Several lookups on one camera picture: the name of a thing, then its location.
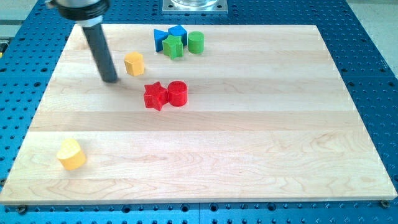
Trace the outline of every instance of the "red cylinder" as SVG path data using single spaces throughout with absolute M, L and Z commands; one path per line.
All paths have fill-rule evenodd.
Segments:
M 169 103 L 173 106 L 183 106 L 188 101 L 188 87 L 183 81 L 174 81 L 167 87 Z

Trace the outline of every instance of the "green cylinder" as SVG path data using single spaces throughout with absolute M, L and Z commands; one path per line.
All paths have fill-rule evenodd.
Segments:
M 193 54 L 200 54 L 205 49 L 205 36 L 199 31 L 188 34 L 188 50 Z

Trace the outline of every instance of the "toy block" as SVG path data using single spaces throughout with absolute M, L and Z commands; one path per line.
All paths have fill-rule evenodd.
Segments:
M 126 54 L 124 57 L 124 64 L 126 66 L 127 73 L 130 75 L 142 75 L 144 74 L 144 57 L 138 52 L 132 52 Z
M 66 170 L 74 170 L 86 162 L 86 156 L 79 143 L 74 139 L 65 139 L 61 150 L 57 152 L 57 159 Z
M 145 85 L 144 102 L 146 108 L 155 108 L 160 111 L 169 102 L 167 89 L 162 87 L 160 82 L 152 85 Z
M 199 31 L 188 34 L 188 50 L 193 54 L 200 54 L 205 49 L 205 36 Z
M 167 38 L 167 36 L 169 36 L 168 32 L 154 29 L 156 52 L 161 52 L 163 50 L 163 40 L 165 40 Z
M 181 37 L 169 35 L 163 40 L 163 53 L 170 56 L 171 59 L 183 56 L 183 45 Z
M 169 34 L 181 37 L 181 41 L 184 46 L 188 44 L 187 31 L 181 25 L 169 28 Z
M 188 87 L 183 81 L 173 81 L 167 87 L 169 103 L 173 106 L 183 106 L 188 101 Z

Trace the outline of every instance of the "red star block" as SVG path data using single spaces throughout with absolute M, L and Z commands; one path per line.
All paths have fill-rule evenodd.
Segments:
M 160 82 L 152 85 L 145 85 L 144 101 L 146 108 L 155 108 L 160 111 L 169 102 L 167 89 L 163 88 Z

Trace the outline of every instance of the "green block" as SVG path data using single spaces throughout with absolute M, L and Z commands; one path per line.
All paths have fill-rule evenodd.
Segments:
M 205 35 L 199 31 L 188 34 L 188 50 L 193 54 L 200 54 L 205 49 Z
M 183 56 L 183 45 L 180 36 L 169 35 L 162 43 L 163 53 L 170 56 L 171 59 Z

